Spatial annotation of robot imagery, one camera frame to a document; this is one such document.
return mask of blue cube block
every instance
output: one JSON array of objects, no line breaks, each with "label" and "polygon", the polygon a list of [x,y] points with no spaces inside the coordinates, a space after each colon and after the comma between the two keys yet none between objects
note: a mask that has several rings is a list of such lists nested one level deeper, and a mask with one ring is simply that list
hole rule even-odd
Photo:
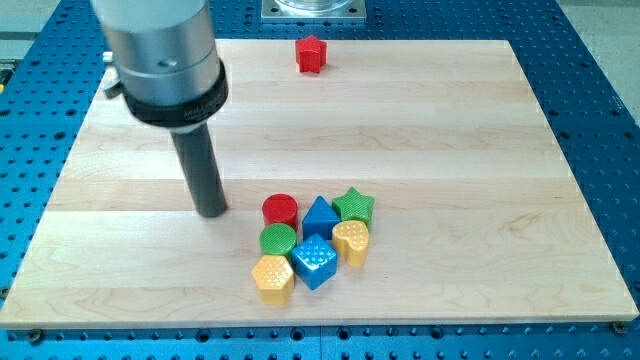
[{"label": "blue cube block", "polygon": [[331,231],[340,221],[340,216],[331,205],[322,196],[318,196],[302,220],[302,238],[318,234],[325,240],[331,240]]},{"label": "blue cube block", "polygon": [[332,277],[338,269],[338,254],[318,234],[296,246],[291,252],[293,270],[311,290]]}]

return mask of toy block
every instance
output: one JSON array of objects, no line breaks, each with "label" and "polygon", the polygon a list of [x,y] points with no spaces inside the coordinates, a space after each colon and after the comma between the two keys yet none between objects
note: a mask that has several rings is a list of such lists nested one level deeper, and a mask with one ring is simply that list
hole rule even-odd
[{"label": "toy block", "polygon": [[331,230],[340,222],[340,217],[322,196],[318,196],[302,219],[302,238],[313,234],[325,240],[331,240]]},{"label": "toy block", "polygon": [[271,224],[260,233],[260,248],[265,255],[282,255],[290,260],[297,242],[295,230],[287,224]]},{"label": "toy block", "polygon": [[296,62],[300,65],[300,72],[319,74],[320,68],[327,63],[327,43],[313,35],[296,40]]},{"label": "toy block", "polygon": [[346,194],[333,199],[333,209],[342,221],[360,220],[369,226],[375,199],[351,187]]},{"label": "toy block", "polygon": [[293,293],[295,276],[284,256],[263,255],[251,275],[260,290],[262,302],[267,305],[282,305]]},{"label": "toy block", "polygon": [[348,220],[333,227],[333,248],[353,267],[361,267],[367,258],[369,230],[359,220]]},{"label": "toy block", "polygon": [[262,215],[264,226],[275,223],[283,223],[298,230],[298,203],[287,194],[275,194],[269,196],[262,203]]},{"label": "toy block", "polygon": [[320,235],[313,234],[291,252],[293,269],[311,290],[332,277],[338,269],[338,254]]}]

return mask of green block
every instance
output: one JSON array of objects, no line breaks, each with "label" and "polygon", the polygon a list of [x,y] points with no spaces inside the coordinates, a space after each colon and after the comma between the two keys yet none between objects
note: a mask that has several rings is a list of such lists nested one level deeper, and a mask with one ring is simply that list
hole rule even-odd
[{"label": "green block", "polygon": [[342,221],[360,220],[369,226],[375,199],[351,187],[346,194],[333,199],[333,209]]},{"label": "green block", "polygon": [[260,233],[260,248],[265,255],[283,255],[291,261],[291,250],[297,243],[296,231],[287,224],[271,224]]}]

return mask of dotted texture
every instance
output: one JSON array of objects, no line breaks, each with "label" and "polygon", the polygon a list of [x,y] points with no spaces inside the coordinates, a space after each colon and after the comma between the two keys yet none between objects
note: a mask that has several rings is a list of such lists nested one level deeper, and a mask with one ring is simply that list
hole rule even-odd
[{"label": "dotted texture", "polygon": [[[640,129],[554,1],[368,0],[369,18],[361,25],[261,24],[255,0],[216,1],[211,8],[220,38],[508,40],[640,300]],[[104,72],[104,50],[88,1],[62,0],[0,96],[0,287],[12,282],[33,236]],[[296,342],[291,329],[279,329],[275,338],[273,329],[212,329],[204,343],[188,329],[139,330],[133,337],[104,330],[46,333],[38,346],[25,341],[27,334],[0,330],[0,359],[638,358],[640,322],[626,330],[620,335],[607,324],[311,327]]]}]

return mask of blue triangular prism block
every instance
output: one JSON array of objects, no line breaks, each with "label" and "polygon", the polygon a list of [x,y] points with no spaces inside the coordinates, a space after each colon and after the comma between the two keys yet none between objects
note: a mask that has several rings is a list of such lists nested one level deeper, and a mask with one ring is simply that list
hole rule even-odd
[{"label": "blue triangular prism block", "polygon": [[339,222],[340,217],[327,200],[318,196],[302,220],[302,238],[318,234],[325,240],[331,240],[331,231]]}]

